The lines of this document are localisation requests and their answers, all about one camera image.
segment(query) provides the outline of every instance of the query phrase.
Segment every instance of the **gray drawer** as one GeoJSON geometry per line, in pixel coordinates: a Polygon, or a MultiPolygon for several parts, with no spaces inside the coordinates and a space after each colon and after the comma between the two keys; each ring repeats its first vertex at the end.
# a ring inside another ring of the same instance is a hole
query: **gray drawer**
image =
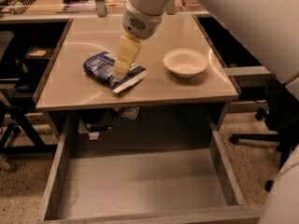
{"type": "Polygon", "coordinates": [[[258,222],[206,105],[142,107],[112,125],[90,141],[67,115],[39,223],[258,222]]]}

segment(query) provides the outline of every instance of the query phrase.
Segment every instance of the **speckled floor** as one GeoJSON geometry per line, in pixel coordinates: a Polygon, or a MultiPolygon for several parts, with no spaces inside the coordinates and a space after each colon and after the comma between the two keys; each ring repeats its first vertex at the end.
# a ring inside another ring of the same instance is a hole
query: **speckled floor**
{"type": "MultiPolygon", "coordinates": [[[[42,116],[34,114],[29,119],[47,144],[57,143],[42,116]]],[[[264,122],[257,121],[251,112],[227,114],[220,130],[245,202],[249,208],[260,208],[267,196],[264,190],[266,180],[278,173],[276,144],[240,140],[234,146],[228,141],[232,133],[268,133],[268,130],[264,122]]],[[[10,139],[10,144],[28,145],[30,141],[19,133],[18,137],[10,139]]],[[[15,164],[15,172],[0,170],[0,223],[36,223],[53,155],[18,155],[10,158],[15,164]]]]}

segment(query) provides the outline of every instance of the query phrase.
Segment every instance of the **open drawer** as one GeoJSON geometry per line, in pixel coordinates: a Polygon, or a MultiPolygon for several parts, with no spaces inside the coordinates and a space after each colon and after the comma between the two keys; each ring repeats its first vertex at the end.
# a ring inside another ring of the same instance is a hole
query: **open drawer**
{"type": "Polygon", "coordinates": [[[141,107],[97,141],[70,112],[39,223],[257,223],[207,106],[141,107]]]}

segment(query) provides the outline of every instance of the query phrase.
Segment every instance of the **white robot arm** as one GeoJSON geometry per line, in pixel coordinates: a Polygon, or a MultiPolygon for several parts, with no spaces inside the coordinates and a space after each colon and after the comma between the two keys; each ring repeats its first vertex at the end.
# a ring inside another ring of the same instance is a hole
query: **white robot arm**
{"type": "MultiPolygon", "coordinates": [[[[129,0],[123,15],[125,30],[149,38],[162,20],[168,0],[129,0]]],[[[198,0],[239,40],[290,93],[299,99],[299,0],[198,0]]],[[[299,148],[292,156],[298,156],[299,148]]],[[[260,224],[298,222],[298,167],[279,175],[260,224]]]]}

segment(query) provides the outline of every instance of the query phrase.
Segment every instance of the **bowl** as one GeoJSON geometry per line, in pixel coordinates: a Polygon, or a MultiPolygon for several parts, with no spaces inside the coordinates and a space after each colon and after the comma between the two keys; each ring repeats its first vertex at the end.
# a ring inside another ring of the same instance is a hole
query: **bowl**
{"type": "Polygon", "coordinates": [[[173,49],[164,55],[164,65],[177,77],[193,77],[206,70],[207,58],[193,49],[173,49]]]}

